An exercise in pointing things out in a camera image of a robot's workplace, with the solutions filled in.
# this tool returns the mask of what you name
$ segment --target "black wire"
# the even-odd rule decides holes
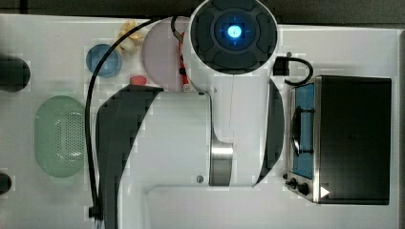
[[[309,74],[307,75],[307,77],[304,80],[302,80],[300,82],[291,82],[291,81],[285,79],[284,82],[286,84],[288,84],[290,86],[300,86],[300,85],[307,83],[310,80],[310,78],[313,76],[313,67],[307,60],[296,58],[296,57],[288,57],[288,56],[284,56],[283,58],[287,59],[288,61],[300,62],[302,64],[307,65],[309,68]]]
[[[95,172],[95,165],[94,165],[94,160],[93,160],[93,149],[92,149],[92,137],[91,137],[91,130],[90,130],[90,107],[92,104],[92,96],[93,96],[93,88],[95,87],[96,83],[96,77],[98,75],[98,72],[100,71],[102,65],[104,62],[107,60],[108,56],[113,52],[113,50],[123,41],[125,38],[130,36],[132,33],[154,23],[159,21],[160,19],[154,18],[151,19],[147,22],[144,22],[137,27],[134,27],[130,31],[126,32],[123,34],[111,47],[108,49],[108,51],[102,56],[100,61],[98,62],[95,71],[93,72],[92,78],[90,80],[89,84],[89,89],[87,91],[87,99],[86,99],[86,110],[85,110],[85,136],[86,136],[86,148],[87,148],[87,160],[89,163],[89,176],[90,176],[90,185],[92,189],[92,199],[93,199],[93,209],[96,207],[98,209],[98,214],[95,214],[94,217],[97,217],[98,219],[102,219],[102,206],[100,205],[100,199],[99,196],[97,195],[97,190],[96,190],[96,172]]]
[[[178,16],[172,17],[172,20],[170,22],[170,28],[172,29],[173,35],[182,43],[183,38],[182,38],[181,34],[176,30],[175,23],[176,23],[177,18],[178,18]]]
[[[172,21],[170,22],[170,28],[172,29],[172,32],[176,32],[176,20],[177,20],[178,16],[173,16],[172,17]]]

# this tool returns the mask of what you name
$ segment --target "glowing blue led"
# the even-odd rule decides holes
[[[238,38],[242,35],[242,29],[239,26],[231,26],[228,29],[228,35],[232,38]]]

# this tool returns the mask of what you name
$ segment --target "black toaster oven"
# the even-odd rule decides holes
[[[291,90],[290,191],[315,203],[386,205],[390,78],[314,77]]]

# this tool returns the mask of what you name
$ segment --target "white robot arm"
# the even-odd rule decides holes
[[[145,200],[155,187],[259,181],[277,46],[275,19],[259,1],[205,1],[191,16],[182,48],[198,92],[128,86],[100,108],[105,228],[150,228]]]

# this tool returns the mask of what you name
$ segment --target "small blue dish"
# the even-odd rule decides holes
[[[86,64],[87,68],[90,72],[94,73],[97,67],[98,62],[102,58],[102,56],[110,49],[110,45],[101,44],[92,47],[89,52],[87,52],[86,56]],[[98,76],[102,77],[111,77],[116,75],[119,70],[121,69],[122,60],[121,56],[117,52],[117,50],[113,50],[110,56],[108,56],[107,60],[102,65],[100,71],[98,72]]]

